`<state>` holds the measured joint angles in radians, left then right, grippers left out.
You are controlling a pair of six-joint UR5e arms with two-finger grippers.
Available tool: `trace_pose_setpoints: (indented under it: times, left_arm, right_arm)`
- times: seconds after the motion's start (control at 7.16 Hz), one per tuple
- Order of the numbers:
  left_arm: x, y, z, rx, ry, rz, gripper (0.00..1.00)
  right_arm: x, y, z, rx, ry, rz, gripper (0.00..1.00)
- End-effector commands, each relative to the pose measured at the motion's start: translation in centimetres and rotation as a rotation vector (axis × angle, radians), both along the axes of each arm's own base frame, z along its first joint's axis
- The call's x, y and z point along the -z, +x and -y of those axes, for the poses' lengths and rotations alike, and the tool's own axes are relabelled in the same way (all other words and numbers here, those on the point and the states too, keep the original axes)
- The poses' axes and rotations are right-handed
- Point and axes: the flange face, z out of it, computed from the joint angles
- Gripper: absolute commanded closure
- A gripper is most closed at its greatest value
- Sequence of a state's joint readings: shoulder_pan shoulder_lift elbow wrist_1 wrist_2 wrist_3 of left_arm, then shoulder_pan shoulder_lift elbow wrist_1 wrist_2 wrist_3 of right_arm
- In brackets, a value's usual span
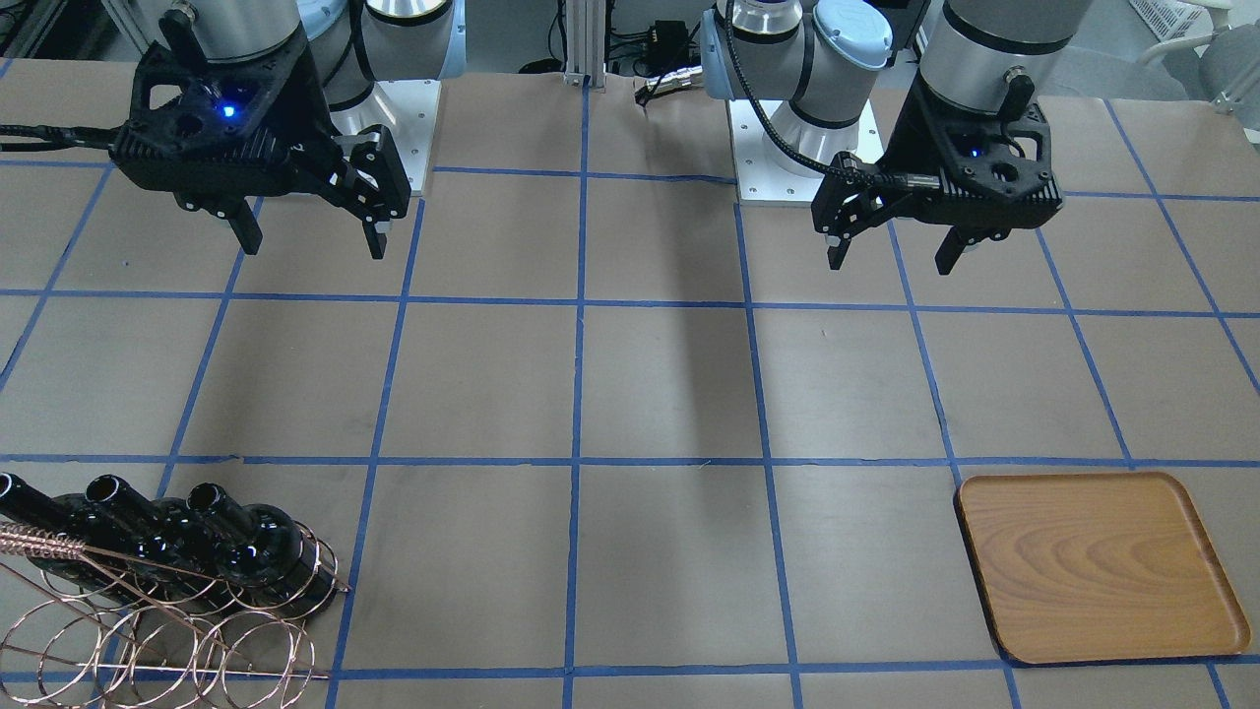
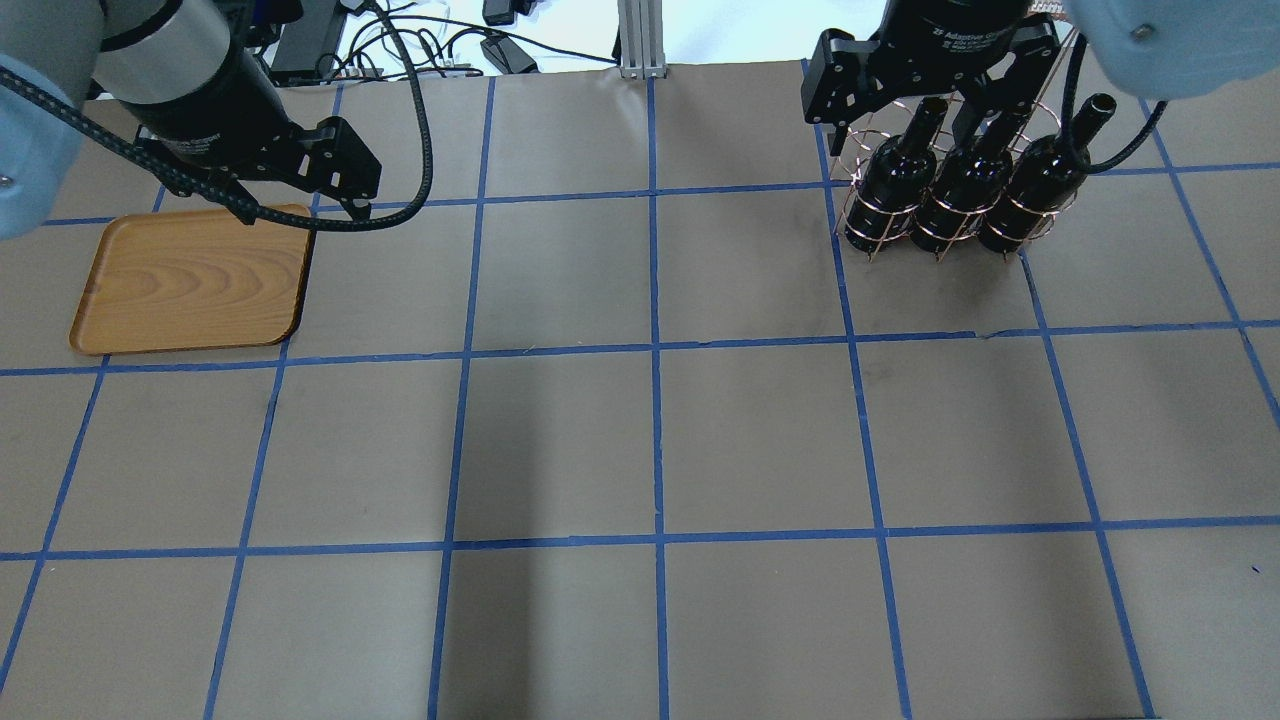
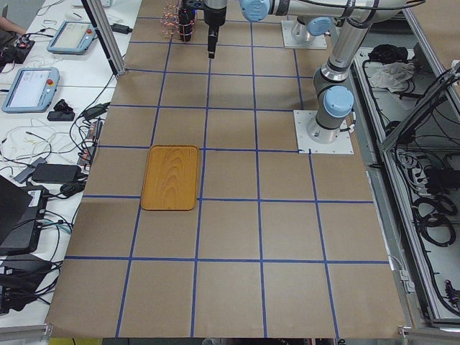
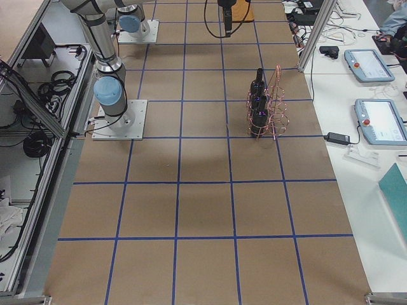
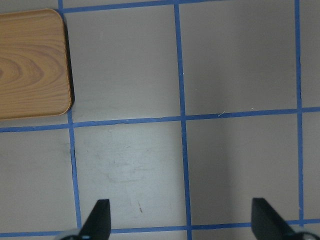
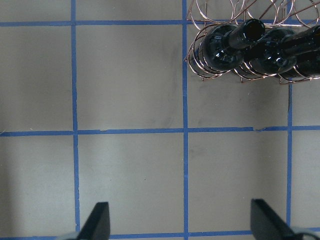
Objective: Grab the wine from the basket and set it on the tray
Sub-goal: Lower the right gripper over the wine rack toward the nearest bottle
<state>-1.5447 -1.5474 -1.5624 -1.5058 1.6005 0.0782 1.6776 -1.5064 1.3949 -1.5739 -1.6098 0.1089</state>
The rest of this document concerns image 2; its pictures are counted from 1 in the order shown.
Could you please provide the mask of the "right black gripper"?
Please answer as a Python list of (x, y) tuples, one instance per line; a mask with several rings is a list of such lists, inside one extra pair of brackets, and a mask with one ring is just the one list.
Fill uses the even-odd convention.
[(828, 152), (844, 152), (851, 126), (901, 97), (960, 94), (954, 146), (983, 120), (1024, 115), (1020, 135), (1061, 53), (1052, 17), (1029, 1), (891, 1), (870, 41), (819, 33), (801, 83), (805, 120), (826, 128)]

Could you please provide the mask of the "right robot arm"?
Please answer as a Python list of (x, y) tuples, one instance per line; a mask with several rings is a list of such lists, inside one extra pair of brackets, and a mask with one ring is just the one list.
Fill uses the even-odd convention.
[[(1277, 65), (1275, 1), (1066, 1), (1076, 44), (1112, 86), (1157, 101), (1198, 97)], [(960, 94), (956, 143), (987, 117), (1032, 105), (1062, 42), (1029, 1), (891, 1), (867, 41), (820, 33), (800, 97), (829, 126), (840, 155), (849, 127), (901, 97)]]

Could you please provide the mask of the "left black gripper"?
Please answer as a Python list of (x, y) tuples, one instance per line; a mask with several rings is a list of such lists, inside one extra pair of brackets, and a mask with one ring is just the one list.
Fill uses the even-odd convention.
[(174, 170), (234, 199), (228, 210), (253, 225), (261, 208), (244, 187), (282, 182), (334, 199), (353, 222), (371, 218), (381, 163), (355, 127), (326, 117), (312, 127), (292, 120), (256, 60), (225, 60), (196, 91), (163, 102), (134, 105), (150, 132), (138, 149)]

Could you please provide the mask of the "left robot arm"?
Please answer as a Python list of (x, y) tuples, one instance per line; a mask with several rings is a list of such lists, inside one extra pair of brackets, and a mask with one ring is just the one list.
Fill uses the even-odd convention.
[(293, 122), (215, 1), (3, 4), (3, 237), (51, 214), (91, 138), (244, 223), (250, 182), (278, 182), (370, 218), (381, 164), (347, 120)]

